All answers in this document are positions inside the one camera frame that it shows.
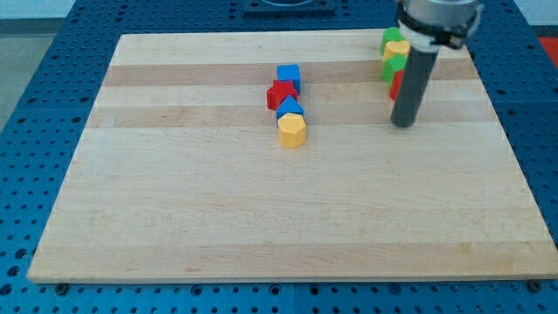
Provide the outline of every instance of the toy block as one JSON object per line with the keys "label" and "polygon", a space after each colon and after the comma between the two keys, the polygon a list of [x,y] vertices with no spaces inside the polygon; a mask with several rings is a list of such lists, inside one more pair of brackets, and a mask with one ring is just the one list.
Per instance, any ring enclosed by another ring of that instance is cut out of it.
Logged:
{"label": "toy block", "polygon": [[280,81],[292,80],[296,91],[300,95],[300,69],[298,65],[278,65],[277,79]]}
{"label": "toy block", "polygon": [[391,41],[398,42],[401,40],[405,40],[405,37],[401,35],[398,27],[390,27],[388,29],[385,29],[384,36],[382,37],[382,45],[380,45],[380,54],[384,56],[385,44]]}
{"label": "toy block", "polygon": [[398,97],[399,87],[401,86],[401,81],[403,80],[403,70],[395,72],[393,75],[393,83],[391,83],[390,88],[390,98],[395,100]]}
{"label": "toy block", "polygon": [[385,61],[384,69],[382,70],[382,79],[387,82],[389,87],[391,87],[391,82],[393,81],[395,72],[404,70],[406,62],[407,57],[400,54],[396,54],[393,58]]}
{"label": "toy block", "polygon": [[400,42],[388,42],[385,44],[384,50],[384,57],[382,58],[382,62],[393,58],[396,54],[400,54],[403,56],[409,56],[409,50],[411,49],[411,44],[406,41],[402,40]]}
{"label": "toy block", "polygon": [[287,113],[300,114],[304,117],[304,109],[291,96],[287,96],[279,108],[277,108],[276,117],[277,119],[280,119]]}
{"label": "toy block", "polygon": [[268,109],[277,110],[287,96],[291,96],[295,100],[298,99],[298,92],[293,86],[293,81],[274,79],[273,85],[268,89]]}
{"label": "toy block", "polygon": [[286,113],[278,121],[279,142],[283,147],[297,148],[306,141],[306,122],[300,114]]}

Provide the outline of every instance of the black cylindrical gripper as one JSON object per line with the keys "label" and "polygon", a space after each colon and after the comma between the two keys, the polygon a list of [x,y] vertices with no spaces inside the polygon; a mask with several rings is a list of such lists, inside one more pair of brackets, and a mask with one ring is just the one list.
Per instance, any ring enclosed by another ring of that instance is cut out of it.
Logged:
{"label": "black cylindrical gripper", "polygon": [[399,93],[391,111],[391,123],[395,126],[408,127],[414,123],[437,56],[437,52],[427,53],[411,47]]}

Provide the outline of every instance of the blue pegboard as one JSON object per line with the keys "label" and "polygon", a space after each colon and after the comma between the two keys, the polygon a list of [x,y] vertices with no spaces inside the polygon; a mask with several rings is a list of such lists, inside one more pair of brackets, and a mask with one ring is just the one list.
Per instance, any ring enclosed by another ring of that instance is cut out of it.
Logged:
{"label": "blue pegboard", "polygon": [[[558,72],[512,1],[488,1],[467,45],[558,242]],[[0,313],[558,312],[558,281],[53,285],[25,279],[119,36],[384,28],[391,0],[329,14],[243,17],[239,1],[78,0],[0,136]]]}

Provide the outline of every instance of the blue block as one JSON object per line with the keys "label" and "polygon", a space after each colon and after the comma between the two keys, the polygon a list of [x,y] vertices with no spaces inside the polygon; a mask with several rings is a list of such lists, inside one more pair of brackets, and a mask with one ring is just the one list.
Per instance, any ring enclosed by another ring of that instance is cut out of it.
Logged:
{"label": "blue block", "polygon": [[296,91],[300,95],[300,69],[298,65],[278,65],[277,79],[292,80]]}
{"label": "blue block", "polygon": [[276,111],[277,119],[280,119],[286,113],[296,113],[304,116],[304,109],[296,102],[292,96],[287,98],[281,103]]}

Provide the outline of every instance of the wooden table surface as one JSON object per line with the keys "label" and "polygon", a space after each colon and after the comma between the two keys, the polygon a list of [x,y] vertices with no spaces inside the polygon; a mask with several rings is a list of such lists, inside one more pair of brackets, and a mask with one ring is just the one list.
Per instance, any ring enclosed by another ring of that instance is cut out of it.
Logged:
{"label": "wooden table surface", "polygon": [[[390,123],[382,30],[125,35],[28,277],[37,283],[558,277],[466,49]],[[300,65],[307,141],[265,91]]]}

